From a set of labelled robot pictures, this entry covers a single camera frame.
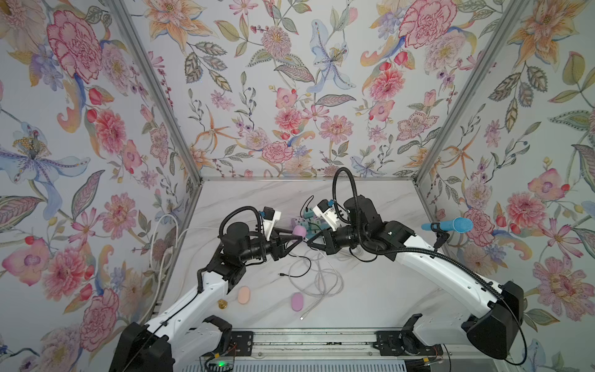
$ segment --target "painted flower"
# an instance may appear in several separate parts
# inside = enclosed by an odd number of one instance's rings
[[[143,295],[143,278],[134,270],[126,273],[126,279],[122,283],[120,292],[120,312],[132,316],[139,308]]]
[[[140,159],[139,151],[136,149],[134,142],[129,139],[124,149],[122,150],[122,159],[124,160],[124,168],[134,174],[134,168],[138,168],[143,164]]]
[[[70,10],[58,10],[47,31],[49,46],[70,77],[76,73],[87,84],[97,79],[101,70],[101,47],[86,20]]]
[[[353,123],[345,116],[339,118],[338,115],[335,115],[332,119],[327,117],[324,123],[320,124],[322,130],[319,134],[322,138],[330,138],[334,143],[341,143],[353,134],[351,127],[353,127]]]
[[[547,217],[546,206],[528,192],[513,193],[506,206],[511,221],[521,227],[536,228]]]
[[[320,68],[320,79],[314,86],[306,91],[309,93],[320,93],[327,80],[334,81],[335,85],[341,89],[355,88],[349,80],[349,76],[340,73],[337,67],[340,67],[343,60],[347,58],[349,50],[347,44],[335,45],[327,52],[328,31],[321,20],[312,21],[312,39],[310,39],[310,50],[314,53],[314,67]]]
[[[425,157],[428,155],[428,149],[425,147],[417,147],[417,154],[410,156],[411,161],[404,165],[405,168],[418,168],[424,163]]]
[[[409,119],[399,122],[398,141],[404,141],[419,136],[438,121],[438,116],[427,116],[423,112],[415,111]]]
[[[45,14],[37,0],[5,0],[0,7],[0,39],[20,52],[37,52],[45,38]]]
[[[375,126],[368,130],[368,138],[374,142],[382,142],[386,140],[386,134],[384,134],[381,127]]]
[[[280,60],[292,51],[292,41],[285,30],[272,26],[262,35],[262,45],[276,60]]]
[[[562,315],[562,306],[566,309],[566,316],[574,321],[580,321],[584,314],[594,315],[595,305],[589,297],[595,296],[595,287],[583,283],[587,277],[584,271],[571,272],[572,261],[564,256],[562,260],[546,258],[546,265],[535,262],[533,276],[541,284],[538,302],[545,306],[552,306],[554,314]]]
[[[159,174],[157,174],[157,172],[155,171],[141,171],[140,172],[140,182],[141,184],[147,188],[147,189],[151,189],[152,187],[155,187],[157,185],[157,177],[159,176]]]
[[[120,114],[114,114],[111,110],[101,110],[95,120],[97,139],[110,154],[118,154],[124,148],[126,140],[126,127]]]
[[[494,273],[490,255],[478,246],[467,245],[463,250],[463,258],[465,265],[479,275],[489,276]]]
[[[70,371],[79,357],[79,325],[56,328],[42,341],[38,372]]]
[[[316,108],[316,105],[312,105],[310,106],[310,110],[308,110],[307,108],[303,109],[303,111],[306,113],[306,116],[304,117],[304,119],[314,119],[314,121],[317,120],[317,118],[327,118],[328,116],[326,114],[328,114],[328,109],[324,108],[324,106],[318,106],[318,108]]]
[[[25,122],[21,124],[21,129],[22,132],[12,134],[15,139],[12,145],[19,154],[0,146],[0,170],[5,170],[13,183],[34,180],[45,187],[48,202],[43,210],[43,218],[49,220],[62,207],[62,197],[54,187],[54,182],[60,175],[75,177],[82,174],[87,169],[90,159],[76,157],[60,160],[47,159],[51,152],[41,129]]]
[[[529,191],[543,201],[563,198],[566,192],[562,190],[562,178],[555,168],[548,169],[528,184]]]
[[[104,222],[104,231],[111,232],[111,238],[119,239],[122,237],[122,231],[136,227],[136,209],[134,209],[134,200],[128,197],[125,192],[118,195],[112,195],[111,204],[105,203],[107,212],[99,215],[99,220]]]
[[[235,104],[233,104],[231,99],[224,97],[222,93],[219,93],[216,90],[214,90],[213,93],[211,93],[211,102],[213,102],[215,107],[217,107],[217,108],[220,107],[222,110],[227,110],[227,111],[229,111],[229,109],[231,107],[235,106]]]
[[[118,295],[107,288],[103,295],[94,296],[91,306],[85,309],[83,324],[80,325],[80,346],[94,351],[109,337],[117,319],[120,301]]]
[[[382,71],[370,86],[370,96],[378,101],[394,97],[403,89],[405,79],[397,69]]]
[[[465,41],[465,35],[458,31],[440,36],[425,50],[425,70],[430,72],[451,65],[459,55]]]
[[[522,26],[508,40],[508,44],[519,44],[519,57],[513,68],[535,55],[543,62],[558,68],[558,41],[578,32],[573,18],[588,4],[582,0],[537,0],[533,14],[522,22]]]
[[[485,210],[491,197],[491,186],[482,182],[474,182],[465,189],[465,199],[471,208]]]
[[[250,149],[260,151],[269,143],[271,143],[271,141],[268,139],[266,132],[262,128],[246,133],[246,146]]]
[[[95,232],[91,231],[93,226],[99,221],[99,217],[95,218],[95,213],[97,210],[95,208],[91,208],[90,214],[87,216],[87,212],[83,211],[80,214],[81,221],[83,223],[73,222],[72,228],[74,230],[80,231],[80,233],[72,235],[68,238],[68,242],[72,243],[80,239],[80,245],[83,246],[89,236],[95,236]]]
[[[275,106],[277,108],[293,107],[293,105],[296,104],[297,100],[298,94],[296,93],[295,89],[277,89],[277,100],[275,101]]]
[[[399,37],[405,37],[405,47],[415,49],[446,33],[456,16],[452,0],[416,0],[405,13],[399,27]]]
[[[473,222],[473,229],[466,234],[476,245],[486,246],[494,241],[495,238],[491,233],[495,226],[491,222],[490,216],[480,210],[470,209],[465,212],[463,217]]]
[[[491,121],[486,128],[486,133],[484,134],[484,138],[486,138],[486,143],[488,147],[498,147],[498,141],[502,138],[500,137],[500,119],[496,121]]]
[[[302,124],[302,120],[302,113],[294,107],[284,108],[275,116],[275,124],[288,132],[297,129]]]
[[[49,248],[42,238],[35,239],[30,246],[19,248],[2,261],[2,267],[29,286],[41,279],[41,273],[48,267]]]
[[[300,174],[310,169],[309,157],[293,157],[285,163],[285,170],[291,174]]]
[[[213,165],[211,160],[206,157],[205,150],[197,149],[194,147],[194,145],[192,145],[190,147],[190,154],[192,155],[192,158],[194,159],[194,163],[198,167],[198,170],[201,170],[202,167],[215,168],[215,165]]]
[[[170,154],[167,129],[164,123],[161,123],[158,129],[151,130],[151,143],[151,155],[159,159],[159,163],[163,167]]]
[[[235,10],[233,12],[234,15],[240,14],[242,11],[244,14],[248,15],[248,10],[254,9],[258,6],[258,4],[250,4],[252,0],[233,0],[235,4],[231,4],[229,9]]]
[[[550,218],[550,228],[546,229],[543,225],[539,225],[541,231],[551,239],[547,241],[548,246],[553,246],[555,243],[558,243],[558,248],[562,251],[564,256],[570,258],[568,252],[572,253],[576,257],[581,257],[583,253],[579,251],[577,248],[571,246],[570,244],[581,244],[581,239],[577,237],[564,237],[572,230],[572,226],[564,225],[557,229],[558,220],[555,218]]]
[[[169,34],[186,53],[188,35],[215,36],[213,30],[197,18],[206,9],[192,0],[143,0],[149,7],[145,17],[149,23],[151,41],[157,36]]]
[[[60,301],[62,296],[72,295],[83,281],[84,263],[78,248],[66,248],[56,253],[48,265],[48,274],[43,276],[43,287],[47,299]]]
[[[283,163],[293,156],[293,147],[287,146],[285,142],[269,143],[262,149],[262,157],[273,163]]]
[[[101,52],[101,66],[104,75],[115,86],[118,92],[126,94],[130,78],[128,65],[120,49],[111,43],[105,43]]]
[[[375,119],[378,121],[386,121],[390,115],[390,111],[393,109],[394,101],[380,101],[372,107],[370,110],[370,120]]]

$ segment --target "white marble surface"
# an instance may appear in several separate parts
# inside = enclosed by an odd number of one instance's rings
[[[196,270],[206,266],[217,247],[218,227],[221,220],[236,208],[252,205],[258,210],[264,206],[283,213],[278,227],[289,226],[289,219],[299,213],[303,202],[314,195],[315,205],[322,199],[331,199],[331,181],[208,181],[205,183],[191,227],[206,227],[187,233],[174,272],[165,294],[162,310],[169,307],[182,293],[196,282]],[[433,243],[432,232],[421,231],[421,224],[428,222],[413,184],[409,181],[366,181],[356,182],[358,193],[372,199],[384,221],[399,221],[419,233],[427,242]],[[337,184],[337,199],[342,203],[351,197],[349,182]],[[231,220],[244,221],[251,228],[255,217],[242,212]],[[297,246],[294,254],[310,250],[304,243]],[[373,256],[364,253],[363,258]],[[228,307],[221,310],[214,305],[212,314],[230,322],[234,328],[276,328],[276,327],[397,327],[413,314],[420,302],[434,297],[437,287],[417,272],[398,262],[378,257],[371,263],[342,255],[329,256],[332,265],[345,281],[343,292],[325,298],[304,320],[301,312],[291,309],[291,296],[298,290],[287,277],[297,258],[285,257],[279,261],[269,260],[264,265],[250,266],[240,283],[227,295]],[[330,267],[321,261],[322,268]],[[306,267],[298,264],[295,272],[302,273]],[[301,286],[314,289],[315,273],[296,279]],[[251,297],[246,305],[237,301],[238,290],[250,288]],[[304,308],[315,299],[305,296]]]

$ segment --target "green leaf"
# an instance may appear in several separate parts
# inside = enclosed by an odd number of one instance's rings
[[[581,81],[585,72],[585,59],[576,52],[570,52],[564,71],[562,72],[562,81],[566,85],[574,85]]]
[[[589,130],[589,117],[591,113],[585,110],[568,111],[561,115],[548,118],[549,121],[556,124],[564,124],[573,129],[584,132]]]
[[[552,102],[555,104],[561,104],[566,101],[570,101],[572,98],[575,98],[577,94],[580,92],[578,90],[565,90],[562,93],[558,94],[554,98],[550,99],[548,102]]]
[[[559,320],[553,315],[543,309],[531,309],[525,313],[532,321],[540,326],[548,326],[553,323],[558,323]]]
[[[266,49],[259,49],[252,55],[248,67],[256,66],[259,63],[270,61],[273,58]]]
[[[237,29],[228,21],[218,20],[215,21],[215,24],[219,27],[219,31],[221,31],[223,37],[230,42],[236,42],[240,39],[240,34],[237,32]]]

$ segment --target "blue flower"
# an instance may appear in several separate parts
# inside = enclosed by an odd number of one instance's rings
[[[309,93],[320,93],[327,80],[334,80],[337,87],[341,89],[355,88],[349,80],[349,76],[340,73],[337,66],[341,66],[343,59],[347,57],[347,44],[336,45],[330,48],[328,53],[326,46],[328,42],[328,31],[321,20],[312,21],[312,39],[310,40],[310,48],[312,53],[316,56],[314,58],[314,66],[320,68],[320,80],[315,86],[308,88]]]
[[[43,217],[49,220],[62,206],[62,197],[54,187],[54,181],[60,175],[74,177],[87,169],[89,158],[67,157],[50,160],[45,136],[41,130],[28,123],[22,123],[22,132],[14,132],[12,146],[20,154],[15,154],[0,146],[0,170],[5,170],[13,183],[22,180],[34,180],[43,185],[48,192],[48,204],[43,210]]]

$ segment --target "pink flower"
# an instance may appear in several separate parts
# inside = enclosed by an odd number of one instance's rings
[[[154,172],[152,170],[150,171],[141,171],[140,172],[140,182],[142,183],[142,185],[147,188],[147,189],[151,189],[152,187],[154,187],[155,185],[157,185],[157,172]]]
[[[213,104],[217,108],[221,107],[223,110],[227,110],[227,111],[229,111],[229,109],[231,107],[235,106],[235,104],[233,104],[231,99],[223,97],[223,94],[217,92],[216,90],[214,90],[213,93],[211,93],[211,102],[213,102]]]
[[[370,87],[370,96],[378,101],[392,98],[403,89],[404,83],[405,79],[401,71],[395,69],[382,71]]]
[[[277,89],[277,108],[293,107],[298,99],[298,94],[295,89],[289,90],[285,88]]]
[[[152,51],[148,51],[147,56],[149,57],[149,61],[151,61],[151,64],[153,65],[153,67],[155,67],[155,68],[164,68],[165,67],[165,65],[160,64],[163,62],[163,57],[159,56],[159,57],[153,58]]]
[[[566,194],[562,190],[562,178],[555,168],[548,169],[545,173],[528,184],[529,191],[543,201],[558,200]]]
[[[19,281],[32,286],[41,279],[48,267],[49,248],[43,239],[36,239],[30,246],[22,247],[2,261],[2,267],[18,277]]]
[[[436,71],[451,65],[465,44],[466,37],[461,32],[452,31],[440,36],[426,47],[425,65],[427,72]]]
[[[169,141],[167,138],[167,129],[165,124],[161,123],[159,129],[153,129],[151,131],[151,155],[159,159],[159,163],[163,167],[167,163],[167,157],[170,154]]]
[[[302,124],[302,120],[302,114],[294,107],[280,110],[277,116],[275,116],[275,123],[279,128],[287,131],[299,127],[299,125]]]
[[[140,113],[143,115],[146,121],[153,121],[154,117],[149,108],[145,105],[140,105]]]
[[[500,119],[496,121],[491,121],[491,124],[488,124],[486,128],[486,133],[484,134],[484,138],[486,139],[486,143],[488,147],[494,146],[498,147],[498,141],[501,140],[500,136]]]
[[[588,298],[595,296],[595,287],[583,283],[587,277],[584,271],[571,273],[572,261],[564,256],[562,261],[557,258],[546,258],[545,267],[535,262],[533,276],[541,284],[537,286],[539,298],[537,302],[545,306],[552,306],[554,314],[562,315],[562,305],[566,309],[566,316],[574,321],[580,321],[584,314],[594,315],[595,305]]]
[[[293,147],[285,142],[273,142],[262,149],[262,157],[273,163],[283,163],[293,156]]]
[[[95,219],[95,213],[97,212],[97,210],[95,208],[91,208],[91,213],[89,216],[87,216],[87,212],[83,211],[80,214],[80,218],[81,221],[83,222],[82,224],[78,223],[78,222],[73,222],[72,223],[72,227],[74,230],[80,231],[80,233],[76,234],[76,235],[72,235],[68,241],[70,243],[74,242],[75,240],[79,240],[80,239],[80,244],[81,246],[84,245],[87,242],[87,238],[89,236],[95,236],[95,232],[91,231],[91,229],[93,228],[93,226],[95,226],[95,224],[97,223],[97,221],[99,221],[99,218]]]
[[[382,132],[382,129],[379,126],[370,128],[368,130],[368,137],[374,142],[382,142],[383,140],[386,140],[386,135]]]
[[[111,110],[101,110],[95,120],[97,139],[107,152],[117,154],[124,148],[126,140],[126,127],[120,114]]]
[[[491,234],[494,231],[494,224],[490,220],[490,216],[480,210],[470,209],[465,212],[463,216],[473,222],[473,229],[467,232],[469,239],[478,246],[487,246],[494,241],[494,236]]]
[[[310,106],[310,110],[308,110],[307,108],[303,109],[303,111],[306,113],[306,116],[304,117],[304,119],[314,119],[314,121],[316,121],[317,118],[327,118],[328,116],[326,116],[326,114],[328,114],[328,109],[325,109],[324,106],[318,106],[318,108],[316,108],[316,105],[312,105]]]
[[[99,215],[99,220],[104,222],[104,231],[106,233],[112,232],[112,239],[119,239],[122,237],[122,231],[136,227],[136,210],[134,209],[134,200],[128,197],[125,192],[118,195],[112,195],[111,204],[105,203],[107,212]]]
[[[246,133],[246,146],[250,149],[260,151],[269,143],[271,141],[262,128]]]
[[[538,198],[532,198],[528,192],[513,193],[506,206],[512,222],[521,226],[535,228],[546,218],[546,206]]]
[[[465,199],[471,208],[476,210],[485,210],[491,197],[491,187],[479,181],[472,183],[465,190]]]
[[[117,319],[118,306],[118,295],[110,288],[105,289],[102,296],[91,299],[91,306],[85,309],[79,328],[83,349],[94,351],[109,337]]]
[[[262,35],[262,45],[276,60],[280,60],[292,51],[292,41],[281,27],[272,26]]]
[[[399,37],[405,37],[405,47],[415,49],[443,35],[456,16],[452,0],[416,0],[405,13],[399,27]]]
[[[438,121],[438,116],[426,116],[423,112],[415,111],[409,119],[399,122],[400,133],[398,141],[404,141],[419,136]]]
[[[393,109],[394,101],[380,101],[372,107],[370,110],[370,117],[378,121],[386,121],[390,115],[390,111]]]
[[[558,221],[555,218],[550,218],[550,228],[546,229],[543,225],[539,225],[541,231],[551,239],[547,241],[548,246],[553,246],[555,243],[558,243],[558,248],[562,251],[564,256],[570,258],[568,252],[572,253],[577,257],[581,257],[583,253],[579,251],[577,248],[570,246],[569,244],[580,244],[582,243],[581,239],[577,237],[564,237],[566,234],[572,230],[572,226],[564,225],[560,228],[559,231],[556,231],[556,225]]]
[[[60,301],[62,295],[70,296],[83,281],[87,269],[78,248],[66,248],[58,252],[49,262],[49,274],[43,276],[43,286],[47,299]]]
[[[233,0],[236,4],[231,4],[229,9],[237,10],[233,12],[233,14],[240,14],[242,11],[244,14],[248,15],[248,9],[254,9],[258,6],[258,4],[250,4],[251,0]]]
[[[87,21],[70,10],[58,10],[47,31],[49,46],[70,77],[76,73],[87,84],[97,79],[101,70],[101,48]]]
[[[334,143],[340,143],[347,139],[347,136],[353,134],[351,127],[353,123],[348,121],[345,116],[339,118],[335,115],[332,119],[327,117],[324,123],[320,124],[320,136],[322,138],[330,138]]]

